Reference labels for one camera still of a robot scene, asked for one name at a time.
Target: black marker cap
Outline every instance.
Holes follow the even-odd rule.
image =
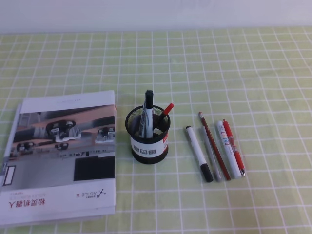
[[[145,108],[146,109],[152,109],[153,108],[153,91],[148,89],[145,92]]]
[[[213,176],[212,176],[212,174],[211,174],[211,172],[210,172],[210,170],[209,170],[209,167],[208,167],[208,164],[207,164],[207,163],[202,164],[202,165],[200,166],[200,169],[201,169],[201,171],[203,172],[203,175],[204,175],[204,177],[205,177],[205,179],[206,179],[206,181],[207,181],[208,183],[210,183],[210,182],[212,182],[212,181],[214,180],[214,178],[213,178]]]

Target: red pencil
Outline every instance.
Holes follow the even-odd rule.
[[[213,135],[211,134],[211,132],[210,132],[210,130],[208,128],[208,125],[206,123],[206,120],[205,120],[202,112],[199,112],[199,118],[201,120],[201,123],[204,125],[204,127],[206,129],[206,133],[207,133],[207,136],[209,138],[210,144],[211,144],[211,146],[212,146],[212,148],[214,150],[216,159],[218,160],[218,162],[220,164],[221,170],[222,170],[226,180],[231,180],[231,177],[230,177],[230,175],[228,173],[228,170],[226,169],[226,166],[225,166],[225,164],[224,164],[224,162],[222,160],[221,154],[220,154],[220,152],[219,152],[219,150],[218,150],[218,148],[217,148],[217,146],[215,144],[215,140],[213,138]]]
[[[242,159],[240,157],[240,154],[239,154],[239,151],[237,149],[237,146],[234,143],[234,137],[233,137],[232,131],[230,129],[230,125],[229,125],[229,123],[227,121],[225,121],[225,119],[223,120],[223,126],[224,126],[224,129],[225,129],[226,135],[228,135],[230,144],[232,146],[233,153],[234,153],[236,162],[238,164],[238,168],[240,170],[240,173],[242,174],[242,176],[246,176],[244,163],[243,163],[243,161],[242,161]]]

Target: table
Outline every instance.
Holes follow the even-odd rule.
[[[24,97],[114,90],[116,214],[0,234],[312,232],[312,27],[0,36],[0,147]],[[175,104],[169,153],[134,161],[125,118]],[[205,183],[185,126],[226,119],[247,177]]]

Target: red pen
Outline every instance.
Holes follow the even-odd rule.
[[[230,129],[230,125],[229,125],[229,123],[227,121],[225,121],[225,119],[223,120],[223,126],[224,126],[226,134],[228,135],[230,144],[232,146],[233,153],[234,153],[236,162],[238,164],[238,168],[240,170],[240,173],[242,174],[242,176],[246,176],[244,163],[243,163],[243,161],[242,161],[242,159],[240,157],[240,154],[239,154],[239,151],[237,149],[237,146],[234,143],[234,137],[233,137],[232,131]]]
[[[153,129],[156,128],[162,122],[162,120],[166,117],[166,115],[169,114],[169,112],[172,110],[173,107],[174,107],[173,103],[170,103],[169,106],[167,106],[167,108],[159,115],[159,117],[154,122]]]

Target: agile x logo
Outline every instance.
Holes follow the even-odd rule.
[[[98,192],[85,192],[81,194],[76,194],[76,197],[85,197],[85,198],[99,198],[101,194],[105,195],[106,193],[103,192],[104,189],[99,190]]]

